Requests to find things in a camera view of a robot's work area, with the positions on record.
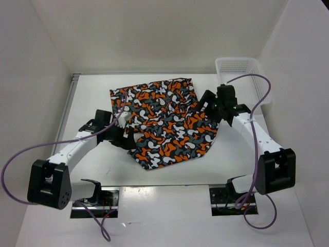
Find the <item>orange camouflage shorts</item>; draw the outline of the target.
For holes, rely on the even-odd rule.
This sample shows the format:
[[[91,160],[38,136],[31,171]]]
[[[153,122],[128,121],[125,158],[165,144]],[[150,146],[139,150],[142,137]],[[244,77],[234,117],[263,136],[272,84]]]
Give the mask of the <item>orange camouflage shorts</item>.
[[[128,154],[145,170],[155,170],[203,157],[211,148],[218,124],[199,103],[191,78],[176,78],[109,91],[113,112],[132,117],[125,126],[140,133]]]

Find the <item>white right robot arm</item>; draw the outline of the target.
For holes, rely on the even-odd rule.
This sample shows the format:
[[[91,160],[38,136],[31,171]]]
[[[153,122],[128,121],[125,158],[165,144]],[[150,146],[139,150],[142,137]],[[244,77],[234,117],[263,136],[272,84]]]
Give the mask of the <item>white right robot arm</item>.
[[[197,105],[217,123],[226,121],[255,151],[256,175],[244,175],[228,180],[225,190],[230,202],[239,201],[248,190],[262,195],[294,187],[296,183],[296,154],[276,143],[251,116],[245,104],[238,104],[235,89],[220,85],[217,92],[206,90]]]

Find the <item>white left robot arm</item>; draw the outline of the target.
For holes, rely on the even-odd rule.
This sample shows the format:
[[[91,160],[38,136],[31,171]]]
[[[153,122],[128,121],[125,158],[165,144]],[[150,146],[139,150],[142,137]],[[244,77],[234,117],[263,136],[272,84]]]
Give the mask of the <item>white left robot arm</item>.
[[[103,193],[101,183],[92,179],[81,179],[73,183],[70,174],[78,163],[101,142],[130,150],[135,148],[133,128],[124,136],[125,127],[132,115],[120,110],[113,114],[97,110],[93,119],[79,130],[71,141],[59,152],[46,160],[36,160],[31,167],[27,200],[29,203],[63,209],[72,201],[101,203]]]

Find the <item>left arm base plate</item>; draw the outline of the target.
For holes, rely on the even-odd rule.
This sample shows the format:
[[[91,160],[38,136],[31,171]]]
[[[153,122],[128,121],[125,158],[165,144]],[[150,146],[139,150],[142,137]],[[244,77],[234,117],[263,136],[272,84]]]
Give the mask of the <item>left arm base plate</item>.
[[[97,201],[90,202],[89,199],[80,199],[79,203],[73,202],[70,218],[85,219],[91,218],[91,215],[82,206],[87,207],[96,218],[117,218],[119,205],[120,188],[102,187],[97,197]]]

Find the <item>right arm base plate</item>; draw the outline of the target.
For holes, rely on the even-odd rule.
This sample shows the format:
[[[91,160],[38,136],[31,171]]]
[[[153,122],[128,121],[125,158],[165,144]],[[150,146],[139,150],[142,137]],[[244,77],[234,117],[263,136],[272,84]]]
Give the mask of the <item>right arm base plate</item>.
[[[257,215],[258,209],[254,196],[251,196],[246,204],[240,209],[234,207],[236,199],[229,195],[225,187],[210,187],[210,203],[212,216],[237,216],[243,215],[247,210],[247,215]]]

